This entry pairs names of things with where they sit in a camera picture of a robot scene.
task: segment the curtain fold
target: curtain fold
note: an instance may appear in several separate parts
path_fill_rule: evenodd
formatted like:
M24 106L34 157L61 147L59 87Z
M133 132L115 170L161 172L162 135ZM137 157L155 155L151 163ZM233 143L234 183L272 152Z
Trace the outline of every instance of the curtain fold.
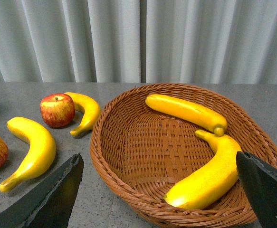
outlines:
M277 0L0 1L0 81L277 84Z

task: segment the gray countertop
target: gray countertop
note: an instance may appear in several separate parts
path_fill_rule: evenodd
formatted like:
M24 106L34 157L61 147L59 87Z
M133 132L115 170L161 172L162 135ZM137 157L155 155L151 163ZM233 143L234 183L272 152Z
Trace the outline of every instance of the gray countertop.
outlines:
M103 108L122 92L143 84L135 83L3 83L0 82L0 137L8 145L10 154L0 169L0 183L10 176L26 155L29 145L17 139L6 127L15 116L35 120L48 128L57 142L54 166L44 175L20 184L9 193L0 192L0 212L5 210L49 173L75 153L81 153L85 168L77 199L69 220L70 228L156 228L140 218L120 197L116 196L99 177L89 155L91 133L75 139L69 132L73 123L62 129L51 129L42 120L39 104L52 93L72 91L94 98ZM196 84L240 105L270 136L277 146L277 85L205 85ZM258 221L237 228L260 228Z

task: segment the brown wicker basket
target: brown wicker basket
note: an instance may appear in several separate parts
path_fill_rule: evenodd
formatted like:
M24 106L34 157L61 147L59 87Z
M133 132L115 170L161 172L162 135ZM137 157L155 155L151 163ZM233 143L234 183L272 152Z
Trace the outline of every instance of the brown wicker basket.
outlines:
M277 147L233 101L193 85L151 84L113 99L94 125L90 155L101 178L139 216L160 227L222 228L256 220L239 181L204 210L161 203L174 183L206 164L214 153L195 137L199 126L150 109L144 99L154 93L193 101L222 114L228 121L226 134L243 151L277 168Z

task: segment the basket rim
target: basket rim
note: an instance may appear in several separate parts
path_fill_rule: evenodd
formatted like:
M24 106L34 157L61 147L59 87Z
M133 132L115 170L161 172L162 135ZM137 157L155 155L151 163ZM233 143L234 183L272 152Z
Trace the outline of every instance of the basket rim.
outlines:
M200 210L200 209L187 210L187 209L175 208L167 203L158 202L157 200L155 200L154 198L152 198L148 195L137 192L130 185L128 185L127 183L124 183L110 169L108 163L106 162L106 160L104 159L104 157L102 155L102 151L101 151L101 147L100 147L101 136L97 131L94 130L95 126L96 126L96 128L99 127L99 129L102 128L106 118L110 114L111 110L114 108L113 105L110 105L113 101L118 102L119 100L123 99L125 96L131 95L133 93L137 93L137 91L140 91L143 89L152 89L152 88L156 88L158 86L167 86L167 87L173 86L174 89L178 88L178 87L185 87L187 89L203 90L205 92L210 92L213 95L239 107L239 105L237 105L234 101L232 101L231 99L229 99L217 92L211 91L209 89L206 89L206 88L203 88L203 87L200 87L197 85L190 85L190 84L185 84L185 83L153 83L153 84L142 85L139 87L132 88L128 91L125 91L105 105L105 107L101 111L101 114L100 114L97 122L95 123L93 131L92 131L91 143L90 143L90 155L92 158L92 163L93 163L95 169L97 170L98 174L101 176L101 178L106 182L108 187L116 195L120 196L124 201L126 201L128 204L130 204L132 209L134 209L132 197L139 198L145 202L145 204L136 204L135 205L135 207L138 208L140 211L142 211L146 214L149 214L149 212L151 210L160 208L161 214L158 215L157 218L163 219L163 216L167 215L167 216L169 216L169 219L164 218L164 220L166 220L172 224L178 225L178 226L183 226L183 223L178 223L177 220L185 219L188 222L190 220L192 222L194 220L196 220L195 218L190 219L190 216L192 216L192 215L199 216L198 220L199 220L199 223L201 223L202 218L205 216L205 214L207 214L207 216L205 216L205 218L206 218L207 222L211 222L212 226L221 224L222 225L221 227L226 227L226 226L224 226L224 223L226 223L226 222L224 222L224 219L229 217L229 214L227 213L227 215L226 215L226 212L232 212L235 210L242 211L241 213L235 212L232 215L233 220L236 220L238 225L246 224L246 223L256 220L257 217L256 217L255 213L253 212L251 206L250 207L241 206L241 207L236 207L236 208L226 208L226 209L220 209L220 210ZM251 122L255 123L255 121L246 113L246 111L244 109L239 107L239 111L241 113L243 113L246 117L248 117Z

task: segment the banana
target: banana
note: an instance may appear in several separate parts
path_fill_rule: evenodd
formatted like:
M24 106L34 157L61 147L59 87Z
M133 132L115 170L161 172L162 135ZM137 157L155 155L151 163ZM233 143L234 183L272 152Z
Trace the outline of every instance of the banana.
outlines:
M227 120L222 115L200 104L161 94L148 95L145 102L156 111L197 124L218 136L227 130Z
M72 92L66 92L65 94L73 99L75 109L84 114L79 126L71 130L71 135L78 136L84 131L92 130L101 112L99 104L87 95Z
M8 192L23 181L43 174L56 155L55 140L41 124L24 117L14 117L6 125L11 133L30 144L30 147L18 169L0 184L1 192Z
M204 209L223 196L237 181L236 154L240 145L230 136L217 136L204 130L195 135L208 142L215 153L203 167L177 182L163 201L185 209Z

